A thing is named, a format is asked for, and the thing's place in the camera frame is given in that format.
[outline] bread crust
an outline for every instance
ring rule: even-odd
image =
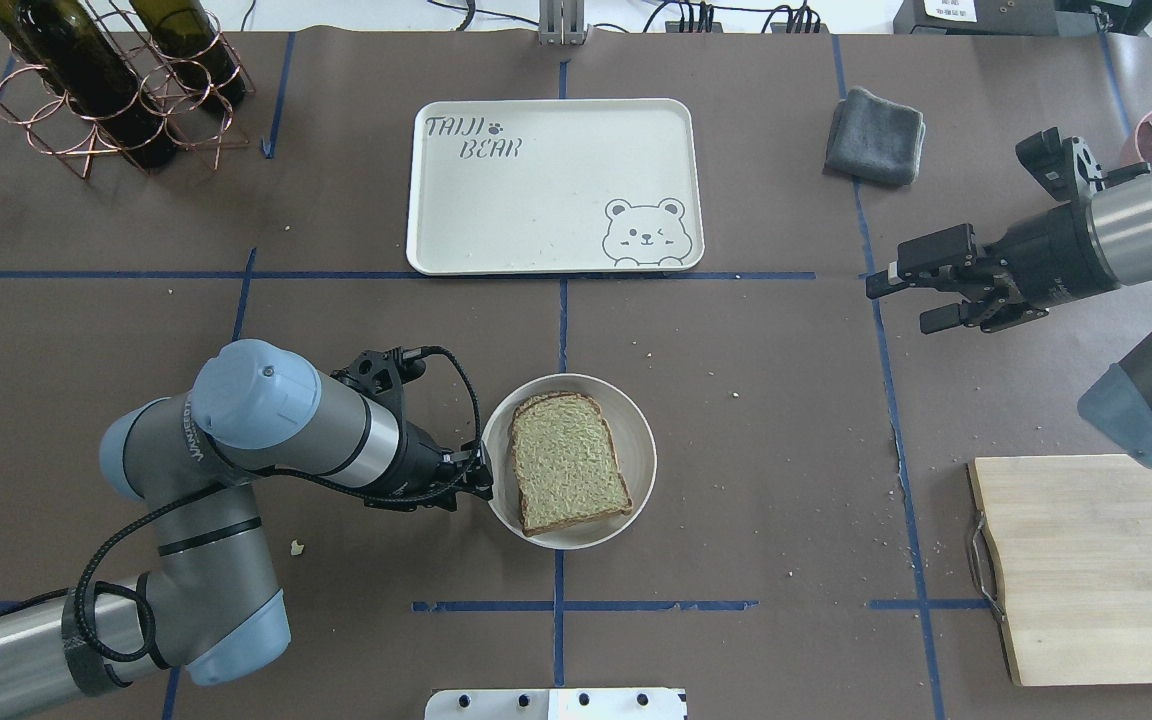
[[[616,478],[621,483],[621,492],[626,498],[626,505],[621,507],[613,507],[611,510],[604,511],[591,511],[589,515],[575,516],[575,518],[563,518],[558,521],[558,523],[550,523],[548,525],[540,525],[537,528],[526,528],[526,493],[522,492],[522,486],[524,483],[518,482],[518,509],[522,516],[522,533],[525,537],[535,537],[540,533],[550,533],[553,530],[561,530],[563,528],[571,528],[573,525],[578,525],[581,523],[591,523],[594,520],[614,518],[616,515],[628,515],[634,511],[634,500],[630,498],[630,488],[626,484],[626,475],[621,473],[621,460],[616,455],[616,444],[612,442],[612,427],[607,424],[607,419],[602,417],[602,407],[598,404],[593,397],[584,395],[584,393],[573,392],[573,391],[560,391],[560,392],[548,392],[541,393],[541,395],[533,395],[526,400],[520,402],[515,410],[513,410],[513,422],[509,425],[509,462],[511,462],[511,469],[515,477],[518,477],[518,465],[517,457],[515,455],[515,447],[518,441],[518,419],[526,414],[526,411],[535,409],[535,407],[543,404],[545,401],[554,400],[554,397],[581,397],[588,402],[594,409],[594,414],[598,415],[599,424],[602,425],[602,432],[605,439],[607,439],[608,450],[612,452],[612,461],[616,464]]]

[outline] green bottle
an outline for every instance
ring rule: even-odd
[[[132,0],[132,8],[164,53],[192,59],[194,63],[206,68],[204,71],[194,63],[174,65],[173,69],[188,90],[204,90],[210,75],[218,92],[237,108],[247,96],[247,83],[236,73],[237,68],[225,46],[211,45],[217,31],[206,13],[202,12],[198,0]],[[223,105],[215,97],[207,97],[202,106],[215,114],[223,113]]]
[[[17,26],[26,45],[69,96],[101,129],[127,147],[142,168],[157,168],[177,151],[162,118],[146,108],[156,101],[120,56],[79,0],[18,0]]]
[[[15,50],[15,54],[20,59],[30,65],[41,65],[41,60],[24,41],[24,37],[20,36],[20,28],[15,24],[15,0],[0,0],[0,31],[8,38],[12,48]],[[46,83],[47,90],[51,90],[52,94],[63,94],[60,83],[56,82],[56,78],[51,77],[50,71],[40,69],[38,76],[41,77],[41,82]]]

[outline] blue joint cap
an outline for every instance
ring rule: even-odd
[[[191,415],[223,445],[264,450],[301,432],[321,397],[323,379],[305,357],[262,340],[240,340],[202,366]]]
[[[242,626],[225,635],[211,650],[184,666],[196,685],[219,685],[242,679],[278,660],[291,644],[283,591],[274,593]]]
[[[1152,409],[1117,363],[1083,393],[1078,415],[1139,464],[1152,469]]]
[[[128,500],[145,500],[141,493],[136,492],[132,484],[127,480],[127,469],[123,468],[123,450],[127,450],[127,437],[132,433],[132,425],[141,418],[150,406],[164,402],[166,397],[158,397],[156,401],[146,402],[139,410],[132,410],[122,418],[114,420],[105,437],[100,438],[100,473],[105,475],[111,486],[118,491],[119,495]]]

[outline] metal handle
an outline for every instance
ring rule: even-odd
[[[992,612],[993,619],[999,624],[1003,624],[1007,621],[1007,614],[1002,611],[1002,605],[998,601],[995,593],[991,592],[986,588],[986,583],[984,583],[984,578],[986,578],[986,555],[988,554],[988,552],[980,552],[980,546],[984,544],[984,525],[986,525],[984,511],[977,511],[977,520],[975,521],[972,532],[968,533],[968,569],[972,571],[972,583],[975,583],[980,597],[990,604],[990,612]],[[993,577],[992,561],[990,561],[990,577]]]

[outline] gray cloth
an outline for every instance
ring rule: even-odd
[[[925,129],[917,109],[851,88],[833,111],[824,164],[867,181],[909,184],[918,177]]]

